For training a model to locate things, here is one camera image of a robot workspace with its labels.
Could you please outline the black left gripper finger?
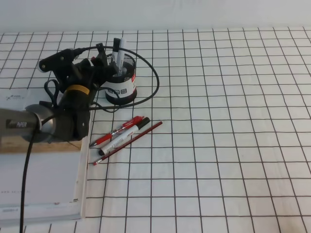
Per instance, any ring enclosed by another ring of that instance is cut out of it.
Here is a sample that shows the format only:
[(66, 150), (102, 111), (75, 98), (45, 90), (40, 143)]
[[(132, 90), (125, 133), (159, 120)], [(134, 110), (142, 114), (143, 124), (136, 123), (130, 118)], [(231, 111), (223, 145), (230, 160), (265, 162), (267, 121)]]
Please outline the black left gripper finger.
[(98, 55), (91, 58), (94, 67), (105, 70), (108, 67), (107, 56), (105, 50), (98, 50)]
[(93, 79), (96, 84), (104, 84), (107, 80), (112, 78), (113, 75), (118, 73), (118, 69), (114, 66), (93, 66)]

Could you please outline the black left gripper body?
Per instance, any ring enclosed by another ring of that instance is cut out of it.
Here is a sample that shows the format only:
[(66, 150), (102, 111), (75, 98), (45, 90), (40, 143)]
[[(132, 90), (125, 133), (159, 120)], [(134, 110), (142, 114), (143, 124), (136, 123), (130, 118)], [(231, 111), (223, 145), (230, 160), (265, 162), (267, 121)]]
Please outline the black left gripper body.
[(93, 79), (93, 64), (88, 59), (72, 65), (71, 74), (64, 82), (55, 86), (63, 93), (60, 101), (52, 101), (52, 111), (56, 116), (55, 130), (49, 142), (79, 141), (89, 133), (91, 104), (101, 84)]

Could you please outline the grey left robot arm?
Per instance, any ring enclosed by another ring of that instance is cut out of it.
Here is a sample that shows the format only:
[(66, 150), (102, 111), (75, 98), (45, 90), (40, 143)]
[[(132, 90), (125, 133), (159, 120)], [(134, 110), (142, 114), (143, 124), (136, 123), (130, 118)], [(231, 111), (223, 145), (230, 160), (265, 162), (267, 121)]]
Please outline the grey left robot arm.
[(41, 60), (39, 68), (56, 77), (54, 93), (48, 83), (44, 85), (51, 100), (29, 105), (24, 111), (1, 109), (1, 136), (19, 135), (35, 143), (83, 139), (89, 132), (95, 95), (117, 73), (117, 65), (95, 57), (74, 64), (62, 55)]

